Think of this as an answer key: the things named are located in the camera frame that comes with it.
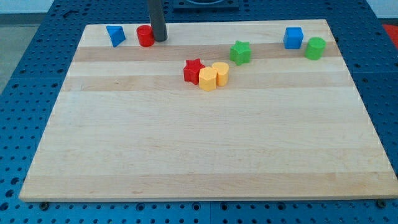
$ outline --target green cylinder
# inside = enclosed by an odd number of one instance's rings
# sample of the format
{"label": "green cylinder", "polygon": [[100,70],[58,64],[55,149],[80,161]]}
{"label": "green cylinder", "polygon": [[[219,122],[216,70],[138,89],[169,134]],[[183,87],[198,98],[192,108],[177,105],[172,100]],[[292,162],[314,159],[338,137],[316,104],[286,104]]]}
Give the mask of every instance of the green cylinder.
{"label": "green cylinder", "polygon": [[325,40],[320,37],[312,37],[305,49],[305,57],[310,60],[318,60],[322,57],[325,47]]}

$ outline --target toy block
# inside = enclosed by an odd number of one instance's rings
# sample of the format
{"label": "toy block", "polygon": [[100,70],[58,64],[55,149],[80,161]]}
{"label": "toy block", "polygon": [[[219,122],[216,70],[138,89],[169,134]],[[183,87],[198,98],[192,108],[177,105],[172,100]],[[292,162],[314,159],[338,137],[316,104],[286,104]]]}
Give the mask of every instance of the toy block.
{"label": "toy block", "polygon": [[217,85],[225,86],[228,82],[229,65],[225,62],[215,62],[211,67],[217,70]]}
{"label": "toy block", "polygon": [[121,26],[106,26],[109,37],[111,38],[113,47],[117,47],[121,42],[126,40],[126,36]]}
{"label": "toy block", "polygon": [[217,87],[217,69],[205,67],[199,72],[199,87],[205,91],[215,90]]}
{"label": "toy block", "polygon": [[155,37],[151,26],[139,26],[137,28],[137,36],[139,45],[143,47],[150,47],[155,43]]}
{"label": "toy block", "polygon": [[288,27],[285,31],[285,49],[300,49],[304,35],[301,27]]}
{"label": "toy block", "polygon": [[249,42],[236,41],[229,51],[229,59],[234,61],[236,65],[249,63],[251,58],[251,49]]}
{"label": "toy block", "polygon": [[325,47],[325,40],[320,37],[312,37],[310,40],[308,40],[308,45],[305,49],[305,57],[310,60],[318,60],[322,57]]}
{"label": "toy block", "polygon": [[204,65],[200,63],[200,59],[187,60],[187,65],[184,67],[184,80],[186,82],[192,82],[197,85],[199,83],[199,71],[205,68]]}

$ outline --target red cylinder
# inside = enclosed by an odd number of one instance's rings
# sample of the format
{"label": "red cylinder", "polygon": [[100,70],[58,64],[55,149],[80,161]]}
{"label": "red cylinder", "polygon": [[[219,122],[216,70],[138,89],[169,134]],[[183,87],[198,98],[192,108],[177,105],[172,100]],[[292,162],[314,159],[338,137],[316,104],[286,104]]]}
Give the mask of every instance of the red cylinder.
{"label": "red cylinder", "polygon": [[151,26],[148,25],[139,26],[137,28],[137,36],[138,36],[139,45],[143,47],[149,47],[155,43],[155,37]]}

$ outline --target black metal pole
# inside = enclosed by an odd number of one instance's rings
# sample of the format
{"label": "black metal pole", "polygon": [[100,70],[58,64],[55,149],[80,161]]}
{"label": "black metal pole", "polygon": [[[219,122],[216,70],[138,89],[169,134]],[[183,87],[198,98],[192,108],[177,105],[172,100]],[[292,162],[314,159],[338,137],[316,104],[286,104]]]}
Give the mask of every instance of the black metal pole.
{"label": "black metal pole", "polygon": [[167,40],[166,22],[164,20],[161,0],[148,0],[150,25],[158,42]]}

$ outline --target green block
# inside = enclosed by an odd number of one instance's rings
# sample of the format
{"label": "green block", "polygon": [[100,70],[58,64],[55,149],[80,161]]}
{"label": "green block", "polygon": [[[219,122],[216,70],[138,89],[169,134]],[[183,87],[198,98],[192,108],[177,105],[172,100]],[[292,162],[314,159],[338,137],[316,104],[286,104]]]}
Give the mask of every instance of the green block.
{"label": "green block", "polygon": [[251,59],[251,49],[249,42],[236,41],[229,51],[229,59],[234,61],[236,65],[249,63]]}
{"label": "green block", "polygon": [[304,56],[310,60],[318,60],[322,57],[326,47],[326,41],[320,37],[312,37],[308,41]]}

